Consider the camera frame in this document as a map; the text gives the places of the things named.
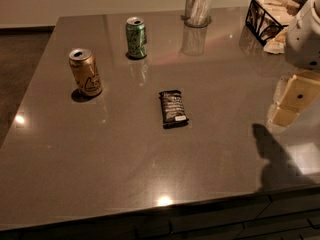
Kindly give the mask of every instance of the table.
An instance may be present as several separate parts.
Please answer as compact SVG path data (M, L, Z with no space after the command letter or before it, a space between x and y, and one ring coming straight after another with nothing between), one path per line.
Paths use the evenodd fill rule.
M263 52L246 12L212 9L201 29L183 11L61 17L0 150L0 229L319 183L319 100L288 128L268 125L296 69ZM143 60L126 57L131 16L145 20ZM104 88L89 101L74 95L78 47ZM190 122L165 130L159 92L172 89Z

